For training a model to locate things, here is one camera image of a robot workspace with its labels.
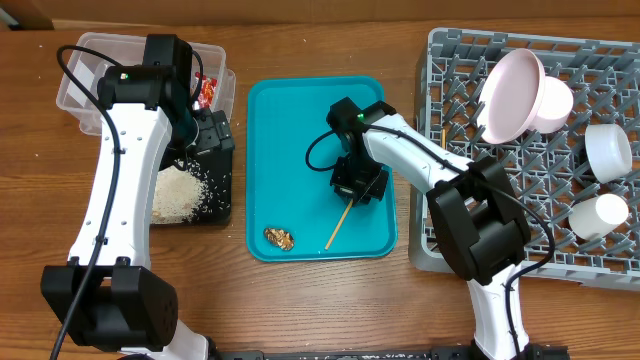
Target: red snack package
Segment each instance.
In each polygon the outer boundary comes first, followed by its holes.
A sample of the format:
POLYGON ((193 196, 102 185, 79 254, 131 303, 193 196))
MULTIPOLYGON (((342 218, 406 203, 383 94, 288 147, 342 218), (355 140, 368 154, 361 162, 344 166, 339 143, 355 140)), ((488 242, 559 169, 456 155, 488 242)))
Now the red snack package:
MULTIPOLYGON (((195 87, 198 86, 198 79, 200 78, 200 72, 196 72, 194 79, 194 88, 192 91, 195 91, 195 87)), ((218 84, 216 79, 208 79, 206 75, 202 76, 202 89, 200 90, 200 95, 198 95, 198 105, 200 105, 201 109, 208 108, 213 103, 213 96, 215 94, 215 88, 218 84)))

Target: white cup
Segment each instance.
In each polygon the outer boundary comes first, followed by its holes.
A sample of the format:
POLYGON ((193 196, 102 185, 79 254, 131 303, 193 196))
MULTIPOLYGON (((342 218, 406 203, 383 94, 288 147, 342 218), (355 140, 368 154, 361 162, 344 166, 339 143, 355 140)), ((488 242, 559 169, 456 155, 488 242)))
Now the white cup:
POLYGON ((535 119, 529 130, 538 130, 543 134, 556 132, 567 122, 573 108, 573 93, 562 80, 552 76, 544 79, 544 95, 535 119))
POLYGON ((599 182, 604 184, 631 172, 631 145, 620 126, 589 125, 584 137, 589 164, 599 182))
POLYGON ((612 232, 628 216, 629 207, 623 198, 604 194, 574 205, 569 226, 576 235, 591 241, 612 232))

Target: food scrap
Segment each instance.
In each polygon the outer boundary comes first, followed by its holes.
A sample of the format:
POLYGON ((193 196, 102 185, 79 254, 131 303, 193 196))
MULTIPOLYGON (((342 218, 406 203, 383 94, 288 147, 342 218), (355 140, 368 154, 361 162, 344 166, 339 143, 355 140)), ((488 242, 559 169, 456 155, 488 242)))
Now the food scrap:
MULTIPOLYGON (((195 91, 196 86, 198 86, 198 79, 200 79, 200 72, 196 72, 195 80, 192 82, 192 91, 195 91)), ((200 95, 198 95, 198 105, 200 109, 206 109, 211 106, 217 84, 218 80, 207 78, 207 75, 202 76, 202 89, 200 90, 200 95)))
POLYGON ((291 233, 282 229, 266 228, 264 229, 264 236, 269 240, 271 245, 278 246, 285 251, 293 249, 293 245, 295 245, 291 233))
POLYGON ((158 172, 151 211, 152 224, 179 224, 191 222, 207 198, 212 196, 201 175, 200 164, 191 159, 189 170, 175 166, 158 172))

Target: clear plastic container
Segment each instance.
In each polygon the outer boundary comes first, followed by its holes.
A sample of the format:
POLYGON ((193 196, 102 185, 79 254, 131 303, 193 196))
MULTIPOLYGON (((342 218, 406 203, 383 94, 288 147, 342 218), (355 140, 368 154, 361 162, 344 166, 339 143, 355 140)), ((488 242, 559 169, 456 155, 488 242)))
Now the clear plastic container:
MULTIPOLYGON (((122 65, 142 63, 145 37, 113 35, 103 33, 85 33, 77 45, 101 52, 122 65)), ((225 66, 224 49, 215 45, 189 43, 200 54, 204 66, 204 74, 217 80, 211 110, 224 110, 231 119, 233 97, 235 95, 235 74, 225 66)), ((192 76, 199 71, 198 62, 192 60, 192 76)), ((102 78, 111 64, 91 54, 74 51, 67 64, 71 72, 85 85, 93 95, 97 95, 98 80, 102 78)), ((64 75, 58 90, 56 104, 80 120, 80 130, 87 135, 100 135, 102 125, 100 113, 91 102, 64 75)))

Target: wooden surface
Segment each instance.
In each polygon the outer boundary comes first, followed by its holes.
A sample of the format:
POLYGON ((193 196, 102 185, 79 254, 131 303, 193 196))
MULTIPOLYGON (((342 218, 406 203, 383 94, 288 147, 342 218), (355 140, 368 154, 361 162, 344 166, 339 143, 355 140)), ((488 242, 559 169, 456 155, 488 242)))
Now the wooden surface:
POLYGON ((51 18, 30 0, 0 0, 0 7, 13 17, 23 29, 51 30, 51 18))
POLYGON ((133 23, 114 23, 104 21, 85 21, 85 20, 65 20, 65 19, 51 19, 53 28, 56 30, 83 30, 87 29, 101 29, 106 30, 110 28, 131 28, 131 27, 152 27, 155 25, 148 24, 133 24, 133 23))
POLYGON ((51 19, 166 26, 640 15, 637 0, 154 0, 153 6, 131 0, 32 2, 51 19))
MULTIPOLYGON (((407 259, 409 185, 396 175, 399 241, 378 260, 266 264, 247 251, 247 94, 260 80, 365 74, 388 103, 413 118, 414 71, 436 26, 640 41, 638 18, 430 21, 351 25, 163 28, 217 44, 238 79, 232 124, 233 215, 229 226, 152 229, 153 271, 173 284, 180 318, 222 350, 294 352, 425 349, 468 343, 469 291, 454 275, 407 259)), ((145 29, 122 30, 145 35, 145 29)), ((62 76, 55 51, 82 32, 0 33, 0 358, 48 357, 60 324, 40 295, 47 264, 64 264, 91 190, 98 140, 55 105, 62 76)), ((640 293, 524 279, 531 340, 568 345, 573 359, 638 359, 640 293)), ((63 346, 63 359, 115 359, 63 346)))

